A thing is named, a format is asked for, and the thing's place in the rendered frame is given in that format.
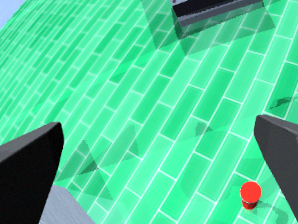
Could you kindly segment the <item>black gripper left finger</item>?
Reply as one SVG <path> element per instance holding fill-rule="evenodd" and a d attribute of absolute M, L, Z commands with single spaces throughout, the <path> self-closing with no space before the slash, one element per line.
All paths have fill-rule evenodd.
<path fill-rule="evenodd" d="M 61 121 L 0 145 L 0 224 L 40 224 L 63 149 Z"/>

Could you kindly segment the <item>grey sloped panel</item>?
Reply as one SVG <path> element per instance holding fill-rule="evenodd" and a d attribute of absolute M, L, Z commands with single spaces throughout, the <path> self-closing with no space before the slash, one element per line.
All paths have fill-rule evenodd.
<path fill-rule="evenodd" d="M 170 0 L 181 27 L 259 2 L 262 0 Z"/>

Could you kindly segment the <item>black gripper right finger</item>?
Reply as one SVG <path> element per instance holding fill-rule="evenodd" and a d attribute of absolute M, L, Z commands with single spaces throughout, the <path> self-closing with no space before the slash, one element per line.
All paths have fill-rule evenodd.
<path fill-rule="evenodd" d="M 258 113 L 253 135 L 298 222 L 298 124 Z"/>

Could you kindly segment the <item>red peg with white band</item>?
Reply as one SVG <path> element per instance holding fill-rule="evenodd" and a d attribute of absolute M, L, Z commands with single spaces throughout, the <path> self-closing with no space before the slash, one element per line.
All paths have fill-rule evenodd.
<path fill-rule="evenodd" d="M 254 181 L 250 181 L 250 183 L 245 183 L 245 185 L 241 186 L 241 194 L 239 194 L 239 197 L 241 197 L 243 208 L 254 209 L 259 197 L 261 197 L 261 193 L 261 186 L 258 186 Z"/>

